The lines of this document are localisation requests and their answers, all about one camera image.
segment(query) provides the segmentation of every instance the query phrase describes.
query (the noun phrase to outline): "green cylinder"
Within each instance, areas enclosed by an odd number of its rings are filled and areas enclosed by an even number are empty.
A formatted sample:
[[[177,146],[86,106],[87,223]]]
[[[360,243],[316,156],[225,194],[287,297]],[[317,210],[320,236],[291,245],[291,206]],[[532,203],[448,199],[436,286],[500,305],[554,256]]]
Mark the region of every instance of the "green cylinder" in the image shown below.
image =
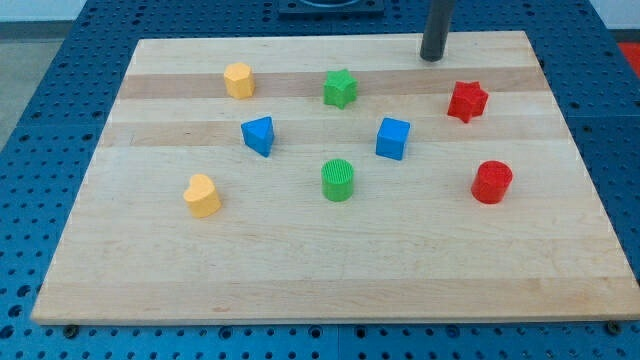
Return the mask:
[[[331,201],[345,201],[353,194],[353,166],[343,159],[322,166],[322,194]]]

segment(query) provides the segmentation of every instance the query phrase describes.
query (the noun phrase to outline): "blue perforated table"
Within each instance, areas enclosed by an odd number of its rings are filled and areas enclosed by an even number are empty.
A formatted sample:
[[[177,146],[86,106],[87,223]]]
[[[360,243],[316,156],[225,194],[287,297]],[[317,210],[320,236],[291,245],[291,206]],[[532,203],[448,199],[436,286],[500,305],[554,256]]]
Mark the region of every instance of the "blue perforated table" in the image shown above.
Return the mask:
[[[140,38],[421,32],[383,16],[279,19],[264,1],[92,1],[0,154],[0,359],[640,358],[640,322],[193,328],[39,327],[37,291]],[[459,1],[453,31],[525,30],[640,276],[640,82],[587,0]]]

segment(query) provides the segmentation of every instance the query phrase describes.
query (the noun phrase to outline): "red star-shaped block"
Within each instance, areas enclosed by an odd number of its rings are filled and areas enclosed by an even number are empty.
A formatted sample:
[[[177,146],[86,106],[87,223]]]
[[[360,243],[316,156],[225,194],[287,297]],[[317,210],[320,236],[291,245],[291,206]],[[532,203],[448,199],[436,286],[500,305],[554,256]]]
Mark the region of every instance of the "red star-shaped block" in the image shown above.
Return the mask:
[[[447,115],[468,123],[472,117],[482,115],[488,99],[489,94],[480,88],[480,82],[456,81]]]

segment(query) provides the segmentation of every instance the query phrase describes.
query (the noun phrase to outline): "black metal rod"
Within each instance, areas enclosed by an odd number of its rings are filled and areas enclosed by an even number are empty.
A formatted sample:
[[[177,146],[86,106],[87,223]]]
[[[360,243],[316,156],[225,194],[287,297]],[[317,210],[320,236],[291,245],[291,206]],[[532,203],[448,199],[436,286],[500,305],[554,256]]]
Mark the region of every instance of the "black metal rod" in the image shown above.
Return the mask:
[[[447,35],[451,26],[456,0],[432,0],[427,25],[422,36],[420,57],[427,61],[438,61],[444,54]]]

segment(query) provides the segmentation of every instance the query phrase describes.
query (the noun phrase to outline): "blue cube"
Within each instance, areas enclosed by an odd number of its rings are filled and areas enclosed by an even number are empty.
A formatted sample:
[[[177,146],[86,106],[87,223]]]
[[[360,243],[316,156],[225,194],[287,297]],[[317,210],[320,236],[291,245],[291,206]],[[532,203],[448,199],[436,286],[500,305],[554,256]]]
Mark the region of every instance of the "blue cube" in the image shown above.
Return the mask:
[[[378,130],[376,155],[402,160],[410,127],[406,121],[384,118]]]
[[[240,127],[244,143],[258,154],[269,157],[274,139],[271,116],[246,122]]]

